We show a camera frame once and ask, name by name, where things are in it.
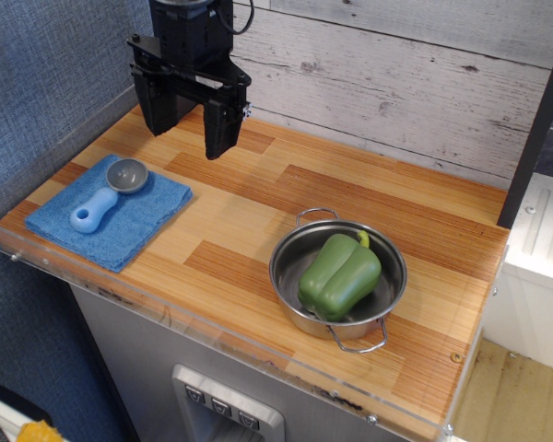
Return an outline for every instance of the yellow object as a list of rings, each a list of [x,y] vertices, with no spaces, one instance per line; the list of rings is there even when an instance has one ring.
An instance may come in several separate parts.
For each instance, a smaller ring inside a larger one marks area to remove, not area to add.
[[[55,428],[40,421],[22,425],[17,442],[64,442],[64,439]]]

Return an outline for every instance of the pepper stem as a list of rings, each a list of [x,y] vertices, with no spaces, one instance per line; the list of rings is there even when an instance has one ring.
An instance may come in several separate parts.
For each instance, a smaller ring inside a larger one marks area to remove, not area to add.
[[[369,248],[369,234],[364,230],[359,230],[359,243],[362,247]]]

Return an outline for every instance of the blue plastic spoon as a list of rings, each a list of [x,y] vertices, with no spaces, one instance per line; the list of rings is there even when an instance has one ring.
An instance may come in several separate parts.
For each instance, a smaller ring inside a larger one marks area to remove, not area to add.
[[[70,223],[78,232],[92,233],[109,209],[119,200],[119,193],[139,192],[147,181],[147,167],[137,159],[125,158],[112,163],[107,169],[109,187],[98,189],[92,198],[72,211]]]

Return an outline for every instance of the spoon handle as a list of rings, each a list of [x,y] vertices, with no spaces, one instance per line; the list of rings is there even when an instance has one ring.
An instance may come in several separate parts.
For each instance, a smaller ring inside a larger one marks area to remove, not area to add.
[[[92,198],[72,211],[70,222],[78,232],[92,233],[104,214],[119,200],[119,193],[109,187],[98,189]]]

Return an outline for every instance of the green bell pepper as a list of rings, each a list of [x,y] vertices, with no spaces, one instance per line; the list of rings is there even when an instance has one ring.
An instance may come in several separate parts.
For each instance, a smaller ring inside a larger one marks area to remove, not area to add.
[[[341,320],[379,283],[381,262],[369,235],[361,230],[359,239],[332,235],[299,280],[299,301],[320,320]]]

